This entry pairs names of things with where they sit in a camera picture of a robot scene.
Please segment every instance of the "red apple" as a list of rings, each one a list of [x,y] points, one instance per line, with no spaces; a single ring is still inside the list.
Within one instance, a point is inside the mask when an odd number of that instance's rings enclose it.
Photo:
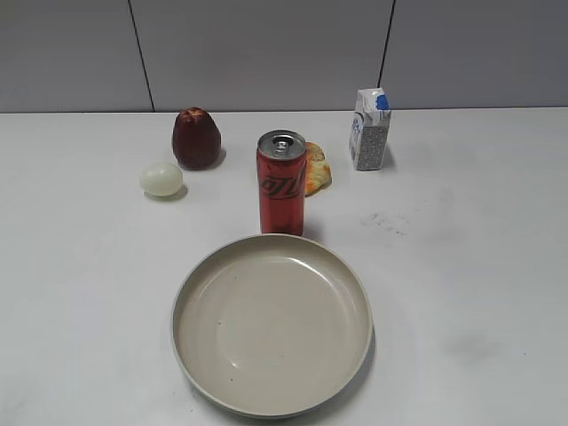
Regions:
[[[207,111],[189,108],[176,117],[171,145],[182,166],[206,169],[221,152],[221,133]]]

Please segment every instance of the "small carton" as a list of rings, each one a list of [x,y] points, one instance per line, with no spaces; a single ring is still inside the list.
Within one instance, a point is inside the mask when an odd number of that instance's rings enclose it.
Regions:
[[[391,107],[383,89],[357,92],[349,149],[356,170],[379,170],[383,164]]]

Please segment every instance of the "food item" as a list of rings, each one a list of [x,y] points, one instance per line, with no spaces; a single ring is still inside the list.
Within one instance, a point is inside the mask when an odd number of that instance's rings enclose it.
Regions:
[[[182,166],[206,169],[221,152],[221,133],[207,111],[189,108],[176,117],[171,145]]]
[[[356,170],[379,170],[383,165],[391,107],[383,89],[357,92],[349,149]]]
[[[179,191],[184,176],[178,166],[169,162],[158,162],[140,175],[140,186],[150,195],[165,197]]]
[[[274,130],[258,140],[256,171],[262,233],[304,233],[305,140]]]
[[[331,184],[331,169],[326,162],[323,149],[313,142],[306,142],[308,163],[305,174],[305,196],[308,197],[320,188]]]

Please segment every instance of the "beige plate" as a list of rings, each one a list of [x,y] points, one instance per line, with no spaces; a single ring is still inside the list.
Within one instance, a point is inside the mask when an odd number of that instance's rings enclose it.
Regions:
[[[338,393],[367,355],[373,320],[350,267],[301,237],[220,248],[177,294],[174,352],[191,383],[239,414],[286,417]]]

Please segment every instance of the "egg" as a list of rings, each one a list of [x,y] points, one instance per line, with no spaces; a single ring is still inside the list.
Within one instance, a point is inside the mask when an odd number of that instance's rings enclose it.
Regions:
[[[158,162],[142,172],[139,182],[147,193],[166,197],[179,191],[184,184],[184,175],[178,166],[169,162]]]

